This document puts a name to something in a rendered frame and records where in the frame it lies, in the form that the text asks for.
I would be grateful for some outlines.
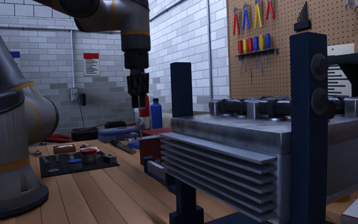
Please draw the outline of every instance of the wooden workbench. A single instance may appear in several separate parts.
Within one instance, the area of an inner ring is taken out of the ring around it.
[[[42,179],[39,158],[30,155],[40,183],[49,189],[48,200],[31,211],[0,220],[0,224],[169,224],[169,213],[176,211],[176,197],[144,173],[139,150],[131,155],[92,140],[75,142],[76,151],[87,143],[116,155],[120,166]],[[29,149],[48,156],[53,155],[53,146]],[[236,212],[200,191],[197,204],[204,208],[205,222]]]

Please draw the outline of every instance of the electrical outlet box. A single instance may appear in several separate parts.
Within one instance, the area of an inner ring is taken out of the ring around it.
[[[76,96],[74,94],[78,94],[78,88],[71,88],[71,100],[75,100]]]

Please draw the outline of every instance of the brick wall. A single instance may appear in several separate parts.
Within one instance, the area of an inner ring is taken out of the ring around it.
[[[172,0],[149,0],[150,18],[173,5]],[[229,98],[226,1],[210,0],[213,98]],[[186,0],[150,23],[150,94],[163,112],[172,108],[170,64],[192,63],[193,109],[208,112],[210,101],[206,0]]]
[[[0,0],[0,26],[72,29],[75,86],[87,95],[81,106],[86,127],[106,121],[134,122],[128,95],[118,33],[83,33],[73,18],[31,0]],[[0,28],[0,36],[10,51],[20,51],[25,79],[36,83],[43,96],[50,98],[60,113],[56,133],[82,127],[79,106],[71,101],[72,56],[70,32]],[[83,53],[99,53],[100,76],[85,76]]]

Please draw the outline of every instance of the blue bottle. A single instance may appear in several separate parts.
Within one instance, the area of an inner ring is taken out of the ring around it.
[[[161,117],[161,105],[158,101],[158,98],[154,98],[153,104],[151,105],[152,129],[163,127],[163,121]]]

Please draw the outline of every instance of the power cord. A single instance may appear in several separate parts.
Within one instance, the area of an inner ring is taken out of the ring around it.
[[[85,123],[83,122],[83,115],[82,115],[81,105],[80,105],[80,102],[78,101],[77,94],[75,94],[75,96],[76,96],[76,99],[77,99],[78,106],[80,107],[80,112],[81,112],[81,117],[82,117],[83,128],[85,128]]]

